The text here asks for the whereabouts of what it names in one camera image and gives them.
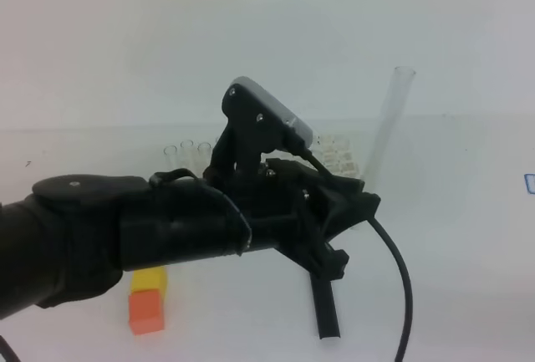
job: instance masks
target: white wall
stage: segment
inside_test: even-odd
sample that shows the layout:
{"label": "white wall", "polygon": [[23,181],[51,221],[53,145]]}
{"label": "white wall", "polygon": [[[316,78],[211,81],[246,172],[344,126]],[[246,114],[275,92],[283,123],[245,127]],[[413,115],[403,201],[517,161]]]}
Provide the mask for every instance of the white wall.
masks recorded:
{"label": "white wall", "polygon": [[535,0],[0,0],[0,129],[222,120],[246,74],[309,119],[532,112]]}

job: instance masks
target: orange block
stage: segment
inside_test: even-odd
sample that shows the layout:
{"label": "orange block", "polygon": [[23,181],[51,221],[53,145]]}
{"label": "orange block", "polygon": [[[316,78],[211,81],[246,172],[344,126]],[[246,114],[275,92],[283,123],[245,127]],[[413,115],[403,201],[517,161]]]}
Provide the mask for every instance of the orange block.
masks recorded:
{"label": "orange block", "polygon": [[164,310],[160,291],[138,291],[128,297],[129,325],[134,334],[164,329]]}

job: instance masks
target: clear plastic tube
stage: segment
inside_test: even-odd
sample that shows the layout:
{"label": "clear plastic tube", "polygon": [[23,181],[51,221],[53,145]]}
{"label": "clear plastic tube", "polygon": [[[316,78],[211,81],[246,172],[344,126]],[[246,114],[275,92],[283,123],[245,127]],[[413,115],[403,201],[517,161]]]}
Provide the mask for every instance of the clear plastic tube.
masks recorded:
{"label": "clear plastic tube", "polygon": [[166,158],[166,167],[168,171],[173,171],[178,168],[179,163],[178,163],[178,158],[176,157],[177,154],[178,154],[178,149],[174,145],[167,146],[164,149],[164,155]]}
{"label": "clear plastic tube", "polygon": [[183,140],[178,153],[178,161],[181,168],[191,170],[193,166],[193,140]]}
{"label": "clear plastic tube", "polygon": [[390,142],[390,137],[403,114],[403,109],[405,108],[405,103],[409,97],[410,87],[415,76],[416,72],[412,68],[397,67],[394,69],[385,102],[381,109],[380,122],[374,135],[371,152],[364,166],[362,179],[366,184],[366,191],[374,191],[377,186],[377,180],[386,149]]}

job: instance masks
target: wooden block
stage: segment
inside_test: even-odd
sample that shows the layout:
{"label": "wooden block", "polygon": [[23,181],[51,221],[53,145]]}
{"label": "wooden block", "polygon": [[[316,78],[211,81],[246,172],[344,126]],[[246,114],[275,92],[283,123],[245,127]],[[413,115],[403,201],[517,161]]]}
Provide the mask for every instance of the wooden block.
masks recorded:
{"label": "wooden block", "polygon": [[129,325],[135,335],[164,329],[163,300],[158,289],[138,291],[128,298]]}
{"label": "wooden block", "polygon": [[166,268],[144,268],[134,271],[130,284],[130,293],[157,289],[160,291],[162,299],[166,298],[167,272]]}

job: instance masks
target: test tube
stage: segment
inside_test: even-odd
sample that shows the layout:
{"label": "test tube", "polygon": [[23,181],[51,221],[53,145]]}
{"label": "test tube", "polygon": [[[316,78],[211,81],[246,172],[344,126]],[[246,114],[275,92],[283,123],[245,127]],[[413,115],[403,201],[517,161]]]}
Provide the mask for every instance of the test tube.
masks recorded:
{"label": "test tube", "polygon": [[166,158],[166,167],[168,171],[173,171],[179,168],[179,161],[176,155],[178,154],[178,149],[175,145],[167,146],[164,149],[164,157]]}
{"label": "test tube", "polygon": [[372,192],[377,186],[377,180],[392,131],[403,114],[415,75],[416,72],[410,67],[397,67],[394,69],[381,109],[380,122],[375,131],[371,152],[364,166],[362,179],[365,182],[366,191]]}
{"label": "test tube", "polygon": [[191,170],[193,167],[193,140],[183,140],[181,142],[181,148],[178,153],[178,160],[181,168],[187,168]]}
{"label": "test tube", "polygon": [[202,172],[210,165],[211,158],[211,145],[208,142],[202,142],[197,147],[197,163],[196,169],[199,170],[199,176],[202,175]]}

